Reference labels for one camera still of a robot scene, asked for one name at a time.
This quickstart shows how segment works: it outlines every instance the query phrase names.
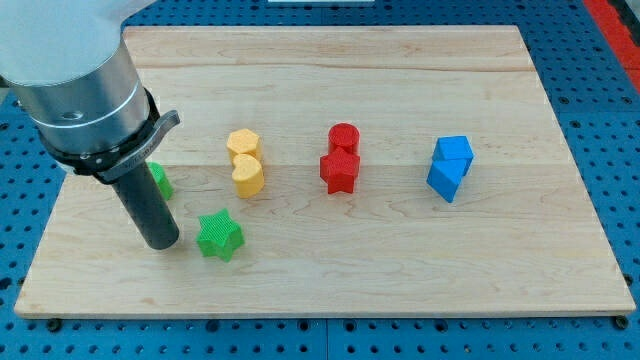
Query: plastic block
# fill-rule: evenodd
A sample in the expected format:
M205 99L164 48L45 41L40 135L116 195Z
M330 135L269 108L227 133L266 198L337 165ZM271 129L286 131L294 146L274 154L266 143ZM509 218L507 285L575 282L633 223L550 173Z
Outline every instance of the plastic block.
M466 136L441 137L436 142L432 159L433 161L464 159L466 161L464 175L467 175L473 161L473 151Z
M264 187L262 165L253 156L240 154L233 158L235 169L231 174L236 193L241 199L252 197Z
M427 184L447 202L453 202L467 166L465 160L434 161L427 176Z
M156 182L156 185L158 185L162 197L165 200L169 200L171 195L173 195L173 187L169 183L169 179L167 179L167 175L164 173L162 165L154 162L148 162L147 166L149 167L149 170L151 170L153 180Z
M229 217L227 209L214 215L203 215L200 234L196 238L202 256L217 256L229 262L233 252L244 244L240 225Z
M336 124L329 130L329 154L340 147L349 154L358 155L359 142L360 132L351 124Z
M360 171L360 156L349 154L341 147L320 158L320 177L328 187L327 193L353 193Z
M231 162L238 154L251 155L260 161L262 160L262 140L258 134L249 129L234 131L227 139L227 151L229 151Z

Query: green star block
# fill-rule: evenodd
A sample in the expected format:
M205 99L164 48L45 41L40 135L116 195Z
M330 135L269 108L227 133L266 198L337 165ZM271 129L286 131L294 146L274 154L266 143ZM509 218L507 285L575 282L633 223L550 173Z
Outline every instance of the green star block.
M202 256L217 256L229 262L233 252L244 244L242 229L229 217L227 209L215 215L199 216L200 234L196 238Z
M148 162L147 166L149 166L149 170L151 170L153 180L158 185L162 197L165 200L169 200L171 195L173 195L173 187L169 184L169 179L167 179L167 175L165 175L162 165L154 162Z

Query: wood grain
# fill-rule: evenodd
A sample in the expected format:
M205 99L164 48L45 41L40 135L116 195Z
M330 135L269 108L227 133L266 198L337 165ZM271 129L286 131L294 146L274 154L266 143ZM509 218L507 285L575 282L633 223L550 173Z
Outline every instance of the wood grain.
M635 304L515 27L134 28L162 111L152 159L181 240L148 249L113 191L68 177L16 304L29 318L612 315ZM354 194L318 174L360 129ZM235 196L229 132L261 135L266 186ZM439 136L476 159L456 201L425 184ZM227 207L246 245L202 258Z

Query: red block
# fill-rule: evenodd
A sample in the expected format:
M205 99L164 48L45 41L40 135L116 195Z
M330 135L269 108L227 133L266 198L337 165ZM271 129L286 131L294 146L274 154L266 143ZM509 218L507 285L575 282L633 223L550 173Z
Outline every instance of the red block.
M360 156L349 154L342 147L320 158L320 177L327 185L327 193L344 191L352 194L358 173Z
M349 154L358 155L360 132L351 124L340 123L329 130L329 154L342 148Z

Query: blue cube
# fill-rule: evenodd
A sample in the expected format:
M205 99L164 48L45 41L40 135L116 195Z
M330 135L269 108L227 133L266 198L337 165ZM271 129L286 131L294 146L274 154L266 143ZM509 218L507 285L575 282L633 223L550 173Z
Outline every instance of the blue cube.
M447 202L453 202L466 166L466 160L462 159L434 161L429 169L427 184L431 185Z
M433 152L433 161L465 160L463 175L467 175L473 151L466 136L448 136L438 138L436 149Z

